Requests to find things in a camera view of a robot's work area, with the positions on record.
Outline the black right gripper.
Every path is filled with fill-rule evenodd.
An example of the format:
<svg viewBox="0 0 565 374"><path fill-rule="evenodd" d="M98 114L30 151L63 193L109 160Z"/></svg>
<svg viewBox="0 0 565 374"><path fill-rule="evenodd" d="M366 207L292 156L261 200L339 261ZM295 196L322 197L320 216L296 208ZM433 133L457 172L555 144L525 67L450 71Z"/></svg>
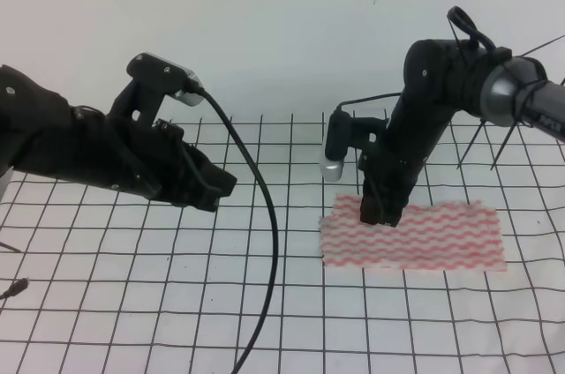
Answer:
<svg viewBox="0 0 565 374"><path fill-rule="evenodd" d="M395 228L424 165L424 158L401 159L379 144L362 151L358 163L364 173L360 221Z"/></svg>

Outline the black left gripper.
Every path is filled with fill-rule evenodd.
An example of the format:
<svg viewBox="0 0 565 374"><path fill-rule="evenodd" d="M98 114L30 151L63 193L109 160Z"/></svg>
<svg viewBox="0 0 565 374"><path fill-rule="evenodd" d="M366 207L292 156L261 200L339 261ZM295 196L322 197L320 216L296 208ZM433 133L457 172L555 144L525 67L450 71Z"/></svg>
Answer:
<svg viewBox="0 0 565 374"><path fill-rule="evenodd" d="M159 119L143 127L85 106L72 115L79 137L67 180L206 212L216 211L235 188L237 179L185 143L172 123Z"/></svg>

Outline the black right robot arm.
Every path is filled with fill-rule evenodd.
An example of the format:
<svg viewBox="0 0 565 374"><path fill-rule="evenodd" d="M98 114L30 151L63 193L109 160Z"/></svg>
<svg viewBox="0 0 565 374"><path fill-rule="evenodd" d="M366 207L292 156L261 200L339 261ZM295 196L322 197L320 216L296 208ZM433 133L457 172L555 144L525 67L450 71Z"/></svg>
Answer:
<svg viewBox="0 0 565 374"><path fill-rule="evenodd" d="M454 114L500 127L526 123L564 139L564 87L543 64L510 49L468 41L416 41L403 67L404 88L388 125L362 153L360 220L396 226L420 171Z"/></svg>

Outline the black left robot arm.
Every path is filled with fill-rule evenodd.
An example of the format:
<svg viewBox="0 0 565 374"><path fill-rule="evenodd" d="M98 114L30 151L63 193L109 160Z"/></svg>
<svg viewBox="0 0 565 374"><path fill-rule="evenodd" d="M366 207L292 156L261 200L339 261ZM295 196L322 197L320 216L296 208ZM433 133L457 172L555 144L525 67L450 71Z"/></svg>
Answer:
<svg viewBox="0 0 565 374"><path fill-rule="evenodd" d="M1 68L1 171L37 176L213 212L237 179L184 142L182 128L157 119L165 96L187 75L132 82L108 114L72 106L8 65Z"/></svg>

